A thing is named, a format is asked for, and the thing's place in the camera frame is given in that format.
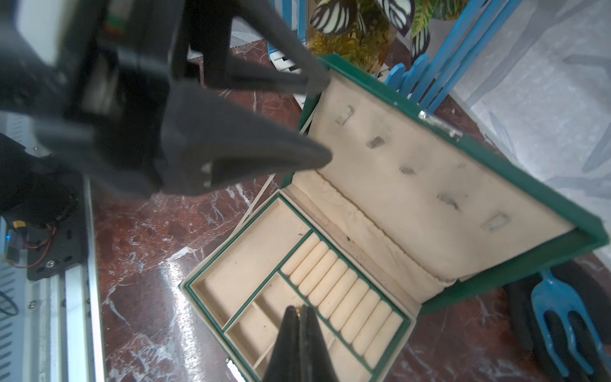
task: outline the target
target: red wire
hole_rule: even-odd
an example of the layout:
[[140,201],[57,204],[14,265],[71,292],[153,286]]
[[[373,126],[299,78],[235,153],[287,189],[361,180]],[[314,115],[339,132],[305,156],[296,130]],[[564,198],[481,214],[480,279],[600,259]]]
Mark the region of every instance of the red wire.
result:
[[34,264],[30,264],[30,265],[26,265],[26,266],[20,266],[20,265],[15,265],[11,262],[7,262],[10,266],[14,267],[14,268],[19,268],[19,269],[26,269],[26,268],[32,268],[33,266],[37,266],[38,264],[40,264],[42,262],[42,260],[45,259],[45,257],[49,254],[49,250],[51,249],[51,244],[53,243],[53,238],[55,237],[55,234],[57,233],[57,228],[53,228],[51,229],[51,226],[47,225],[47,228],[51,231],[51,235],[42,243],[40,243],[40,245],[38,246],[38,248],[40,248],[43,243],[46,242],[46,248],[45,251],[43,252],[42,256],[40,256],[40,259],[38,259],[38,261],[36,261]]
[[40,247],[42,247],[43,245],[46,245],[46,242],[47,240],[41,241],[40,244],[37,244],[37,245],[25,244],[25,247],[29,249],[40,249]]

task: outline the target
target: box clasp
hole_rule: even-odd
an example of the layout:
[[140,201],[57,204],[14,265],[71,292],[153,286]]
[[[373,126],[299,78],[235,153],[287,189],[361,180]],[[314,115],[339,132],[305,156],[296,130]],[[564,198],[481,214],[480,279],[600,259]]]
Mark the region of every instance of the box clasp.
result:
[[444,133],[448,134],[450,136],[450,138],[454,139],[455,141],[459,141],[462,137],[463,137],[463,132],[460,130],[457,130],[455,128],[453,128],[449,123],[447,123],[446,121],[435,117],[432,114],[428,114],[426,113],[426,111],[420,111],[420,113],[418,114],[418,118],[420,120],[423,120],[424,122],[435,126],[436,128],[442,130]]

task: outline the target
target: green jewelry box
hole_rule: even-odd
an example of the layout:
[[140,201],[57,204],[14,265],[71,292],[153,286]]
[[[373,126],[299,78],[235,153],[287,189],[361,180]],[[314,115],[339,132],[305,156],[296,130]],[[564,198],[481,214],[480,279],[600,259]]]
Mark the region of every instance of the green jewelry box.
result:
[[245,379],[284,309],[315,308],[340,381],[380,381],[418,314],[609,242],[600,219],[331,55],[302,127],[330,164],[286,177],[180,284]]

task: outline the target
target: green divider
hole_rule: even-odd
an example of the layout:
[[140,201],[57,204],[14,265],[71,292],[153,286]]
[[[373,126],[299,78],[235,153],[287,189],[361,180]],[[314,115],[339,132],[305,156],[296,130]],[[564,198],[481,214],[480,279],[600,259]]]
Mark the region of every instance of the green divider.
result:
[[[234,242],[235,240],[240,237],[240,235],[242,235],[242,233],[244,233],[244,231],[246,231],[248,229],[248,227],[251,226],[251,224],[257,220],[259,218],[259,216],[265,212],[269,206],[271,206],[275,201],[280,200],[281,202],[283,202],[288,208],[291,209],[291,211],[296,214],[309,228],[310,230],[297,242],[297,244],[295,244],[293,246],[293,248],[291,249],[291,251],[282,259],[282,261],[274,268],[274,270],[266,277],[266,279],[258,286],[258,288],[255,290],[255,292],[253,292],[253,294],[251,294],[251,296],[248,298],[248,300],[240,307],[240,309],[238,310],[238,312],[236,314],[233,315],[233,317],[229,320],[229,322],[224,325],[224,327],[221,327],[220,324],[216,321],[216,319],[212,316],[212,314],[210,313],[210,311],[203,305],[203,303],[199,300],[199,298],[197,297],[197,295],[195,294],[194,290],[191,287],[191,284],[214,262],[216,261],[216,259],[221,256]],[[297,250],[298,247],[300,247],[300,245],[303,244],[303,242],[312,234],[317,235],[321,241],[325,242],[328,246],[329,249],[332,249],[336,254],[337,257],[342,259],[350,269],[352,269],[353,271],[356,272],[356,274],[358,275],[358,277],[362,280],[364,280],[367,285],[373,289],[379,296],[380,299],[383,300],[384,302],[386,302],[391,309],[396,312],[398,315],[401,316],[401,318],[403,319],[403,324],[401,324],[401,326],[399,327],[399,330],[397,331],[397,333],[395,334],[395,336],[393,337],[393,340],[391,341],[390,345],[388,346],[387,350],[384,352],[382,358],[379,360],[378,365],[372,370],[371,367],[369,367],[369,365],[367,365],[367,363],[352,349],[352,347],[343,339],[343,337],[331,326],[331,324],[325,319],[323,318],[318,309],[316,309],[315,306],[313,306],[310,301],[299,291],[299,289],[297,287],[295,287],[293,285],[292,282],[290,282],[290,280],[280,271],[280,268],[282,267],[282,265],[284,265],[284,263],[293,255],[293,253],[295,253],[295,251]],[[273,197],[268,203],[267,205],[265,205],[265,207],[263,207],[261,209],[261,211],[259,211],[239,232],[237,235],[235,235],[235,237],[233,237],[216,255],[214,255],[214,257],[208,262],[206,263],[206,265],[199,271],[197,272],[197,274],[195,276],[193,276],[186,284],[185,284],[185,289],[187,290],[187,292],[191,295],[191,297],[193,298],[193,300],[195,300],[195,302],[197,303],[198,307],[200,308],[200,310],[204,313],[204,315],[209,319],[209,321],[213,324],[215,330],[221,334],[226,346],[228,346],[230,349],[232,349],[232,351],[236,354],[238,360],[240,361],[241,365],[243,365],[243,367],[245,367],[247,369],[248,374],[255,380],[255,381],[259,381],[260,379],[257,376],[257,374],[255,373],[255,370],[250,367],[249,363],[246,362],[246,360],[242,357],[240,351],[233,345],[233,343],[231,342],[231,340],[229,338],[227,338],[227,336],[225,335],[226,330],[228,330],[231,325],[233,324],[233,322],[242,314],[242,312],[245,310],[245,308],[252,302],[253,299],[255,299],[257,297],[257,295],[261,292],[261,290],[263,290],[263,288],[265,288],[265,285],[271,280],[271,278],[275,275],[278,274],[280,275],[280,277],[282,277],[288,284],[289,286],[298,294],[298,296],[309,306],[312,306],[315,311],[316,311],[316,315],[321,319],[321,321],[329,328],[329,330],[331,330],[331,332],[337,337],[337,339],[339,341],[341,341],[341,343],[347,347],[347,349],[352,353],[352,355],[354,357],[356,357],[357,360],[359,360],[359,362],[365,367],[365,369],[372,374],[372,378],[370,379],[370,381],[374,381],[376,378],[379,377],[379,374],[381,373],[382,369],[384,368],[384,366],[386,365],[386,363],[389,361],[389,357],[392,355],[395,347],[398,345],[398,342],[401,340],[401,338],[404,336],[405,332],[408,330],[409,325],[410,325],[410,320],[407,316],[405,316],[405,314],[399,310],[399,308],[396,307],[396,305],[389,300],[384,294],[382,294],[380,292],[380,290],[373,285],[373,283],[371,283],[371,281],[369,279],[367,279],[358,268],[356,268],[340,251],[337,250],[337,248],[331,243],[329,242],[329,240],[324,237],[324,235],[322,235],[317,229],[316,227],[313,226],[312,223],[310,223],[309,220],[307,220],[299,211],[297,211],[297,209],[294,208],[294,206],[289,203],[289,201],[286,200],[286,198],[284,198],[284,196],[277,194],[275,197]]]
[[337,339],[339,341],[341,341],[341,343],[344,344],[344,346],[346,348],[348,348],[348,350],[350,351],[350,353],[352,353],[352,355],[359,360],[359,362],[363,365],[363,367],[365,367],[365,369],[370,373],[373,374],[373,370],[371,369],[371,367],[369,367],[369,365],[361,358],[361,356],[359,356],[354,349],[352,349],[352,346],[350,346],[348,344],[348,342],[346,342],[346,340],[339,334],[339,332],[337,330],[335,330],[335,328],[333,326],[331,326],[331,324],[327,321],[326,318],[324,318],[320,312],[318,311],[318,309],[316,309],[316,307],[314,305],[312,305],[312,303],[310,302],[310,300],[307,299],[307,297],[305,297],[300,291],[299,289],[291,282],[291,280],[288,279],[288,277],[283,274],[282,272],[278,272],[278,274],[284,279],[284,281],[287,282],[287,284],[295,291],[295,293],[297,293],[297,295],[299,297],[301,297],[301,299],[308,305],[311,306],[312,308],[314,308],[314,311],[316,312],[316,316],[318,316],[318,318],[320,318],[320,320],[325,324],[325,326],[327,326],[327,328],[329,328],[329,330],[331,331],[331,333],[333,333],[333,335],[335,337],[337,337]]
[[263,289],[265,287],[265,285],[269,282],[269,280],[271,280],[271,278],[274,276],[274,274],[276,272],[278,272],[278,270],[282,267],[282,265],[284,265],[285,262],[287,262],[288,258],[291,257],[291,255],[293,255],[293,253],[295,253],[295,251],[297,251],[297,248],[299,248],[304,241],[310,237],[310,235],[312,234],[312,230],[310,229],[298,242],[297,244],[295,244],[295,246],[293,247],[293,249],[291,249],[291,251],[282,259],[282,261],[280,263],[278,263],[278,266],[276,266],[274,268],[274,270],[265,278],[265,280],[261,283],[261,285],[258,286],[258,288],[255,290],[255,292],[253,294],[251,294],[250,297],[248,297],[248,299],[246,300],[246,302],[240,307],[240,309],[238,310],[238,312],[233,315],[232,319],[229,320],[229,322],[225,325],[225,327],[223,328],[223,333],[225,333],[229,327],[231,327],[231,324],[240,316],[240,314],[242,314],[242,311],[244,311],[244,309],[246,309],[246,307],[248,306],[248,304],[250,304],[252,302],[252,300],[255,299],[255,297],[257,297],[257,295],[259,294],[259,292],[261,291],[261,289]]

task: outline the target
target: cream fabric lining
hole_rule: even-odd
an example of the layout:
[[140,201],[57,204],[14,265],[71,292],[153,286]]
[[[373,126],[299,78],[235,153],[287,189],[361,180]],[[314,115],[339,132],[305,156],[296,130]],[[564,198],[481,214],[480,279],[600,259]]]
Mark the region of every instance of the cream fabric lining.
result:
[[345,249],[410,311],[417,311],[419,306],[415,306],[413,300],[405,295],[422,304],[454,283],[453,279],[440,280],[418,265],[360,209],[316,172],[296,173],[287,191],[291,192],[291,199],[300,203],[310,217],[322,220],[320,214],[324,214],[335,225],[336,228],[324,221],[319,222],[340,245],[344,245],[342,239],[344,243],[348,241],[356,244],[360,251],[355,248]]
[[[339,125],[336,120],[348,107],[354,113]],[[427,282],[447,285],[574,228],[504,178],[337,73],[332,72],[309,136],[333,152],[332,162],[319,170],[320,174],[364,215],[356,210],[341,212],[342,202],[334,200],[333,192],[319,179],[312,178],[314,182],[309,184],[311,173],[296,174],[293,182],[402,284],[415,282],[406,281],[407,274],[418,274]],[[354,222],[362,218],[367,222]],[[492,233],[495,224],[500,227]],[[392,240],[378,238],[380,234],[373,233],[378,228]],[[388,255],[381,255],[377,244]],[[426,283],[417,285],[414,290],[433,291]]]

